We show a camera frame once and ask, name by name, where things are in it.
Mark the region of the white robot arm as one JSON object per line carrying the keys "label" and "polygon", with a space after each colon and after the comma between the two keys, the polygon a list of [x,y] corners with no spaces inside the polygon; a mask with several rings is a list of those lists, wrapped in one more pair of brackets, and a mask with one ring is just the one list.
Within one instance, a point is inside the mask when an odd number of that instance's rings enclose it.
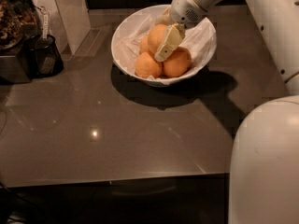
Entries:
{"label": "white robot arm", "polygon": [[[172,0],[158,19],[181,29],[222,0]],[[288,96],[252,110],[236,133],[228,224],[299,224],[299,0],[245,0]]]}

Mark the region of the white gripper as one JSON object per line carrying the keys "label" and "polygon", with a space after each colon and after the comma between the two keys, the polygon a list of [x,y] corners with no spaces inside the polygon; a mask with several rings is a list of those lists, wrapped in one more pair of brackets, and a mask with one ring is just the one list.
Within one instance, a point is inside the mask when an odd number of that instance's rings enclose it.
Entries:
{"label": "white gripper", "polygon": [[162,12],[155,24],[167,25],[161,44],[155,52],[155,60],[164,62],[178,48],[185,38],[185,27],[198,24],[208,11],[223,0],[172,0],[171,7]]}

